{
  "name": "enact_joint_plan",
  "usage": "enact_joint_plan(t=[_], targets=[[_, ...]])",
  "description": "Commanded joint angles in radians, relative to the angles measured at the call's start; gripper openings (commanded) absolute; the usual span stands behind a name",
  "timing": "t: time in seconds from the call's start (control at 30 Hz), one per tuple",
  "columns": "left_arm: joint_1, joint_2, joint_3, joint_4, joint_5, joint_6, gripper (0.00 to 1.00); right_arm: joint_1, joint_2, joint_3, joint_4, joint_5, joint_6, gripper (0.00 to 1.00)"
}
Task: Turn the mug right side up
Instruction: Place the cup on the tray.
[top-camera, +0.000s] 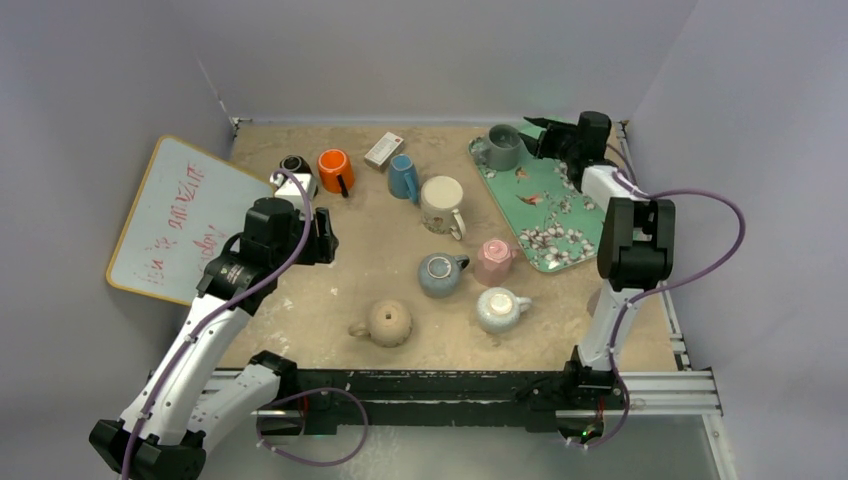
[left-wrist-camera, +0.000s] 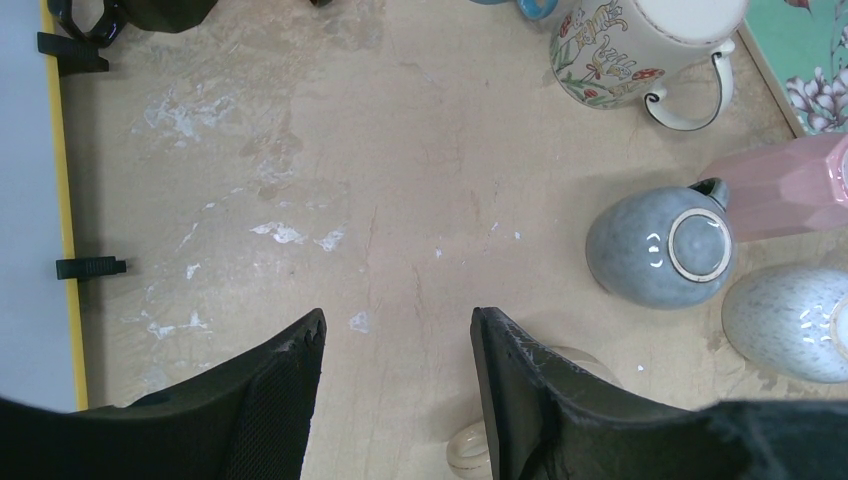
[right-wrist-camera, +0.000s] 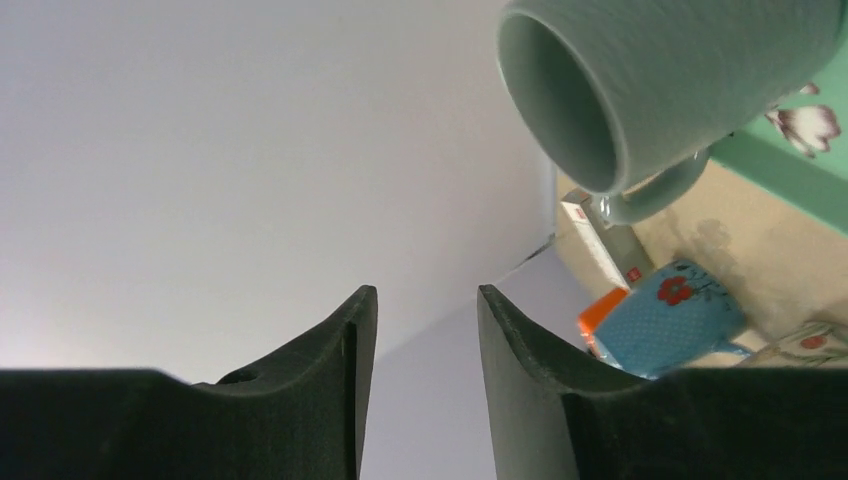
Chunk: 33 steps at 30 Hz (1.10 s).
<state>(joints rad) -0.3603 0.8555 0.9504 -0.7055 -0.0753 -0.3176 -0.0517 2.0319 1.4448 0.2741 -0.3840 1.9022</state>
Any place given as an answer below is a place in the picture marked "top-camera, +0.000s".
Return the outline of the grey mug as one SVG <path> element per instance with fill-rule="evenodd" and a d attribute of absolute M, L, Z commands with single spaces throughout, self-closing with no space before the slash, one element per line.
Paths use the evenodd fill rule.
<path fill-rule="evenodd" d="M 524 144 L 519 131 L 506 124 L 491 127 L 472 150 L 472 158 L 478 165 L 495 171 L 509 171 L 517 167 Z"/>

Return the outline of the tan brown round mug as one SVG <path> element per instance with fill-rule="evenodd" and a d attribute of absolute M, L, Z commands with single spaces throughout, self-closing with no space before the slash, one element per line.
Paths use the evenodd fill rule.
<path fill-rule="evenodd" d="M 368 337 L 374 344 L 393 348 L 405 343 L 413 331 L 411 310 L 399 300 L 376 302 L 367 317 L 348 327 L 352 337 Z"/>

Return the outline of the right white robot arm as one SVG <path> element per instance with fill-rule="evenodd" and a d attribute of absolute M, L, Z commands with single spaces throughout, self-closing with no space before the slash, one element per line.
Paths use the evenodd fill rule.
<path fill-rule="evenodd" d="M 561 392 L 576 407 L 621 387 L 617 361 L 643 300 L 672 271 L 676 207 L 638 193 L 606 157 L 611 119 L 582 112 L 577 122 L 530 117 L 540 128 L 522 135 L 535 158 L 556 159 L 568 180 L 604 212 L 596 265 L 603 280 L 588 332 L 566 363 Z"/>

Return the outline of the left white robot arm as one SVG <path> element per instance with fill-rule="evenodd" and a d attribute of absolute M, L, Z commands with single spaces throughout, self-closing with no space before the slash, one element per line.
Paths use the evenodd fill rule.
<path fill-rule="evenodd" d="M 294 264 L 330 264 L 339 241 L 324 207 L 297 209 L 266 197 L 241 232 L 205 267 L 183 326 L 147 384 L 117 420 L 100 420 L 89 442 L 124 479 L 196 479 L 208 454 L 251 411 L 292 405 L 297 366 L 254 355 L 235 381 L 207 399 L 207 382 L 277 279 Z"/>

